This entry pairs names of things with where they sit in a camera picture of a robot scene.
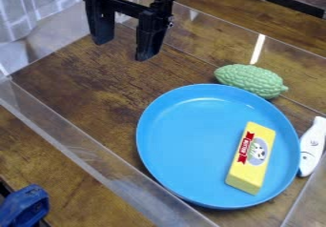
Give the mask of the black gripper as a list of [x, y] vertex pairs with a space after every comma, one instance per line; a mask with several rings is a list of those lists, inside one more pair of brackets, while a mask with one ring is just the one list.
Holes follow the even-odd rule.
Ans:
[[115, 11], [137, 17], [136, 54], [137, 61], [157, 55], [167, 29], [172, 24], [172, 9], [176, 0], [84, 0], [91, 36], [103, 45], [115, 36]]

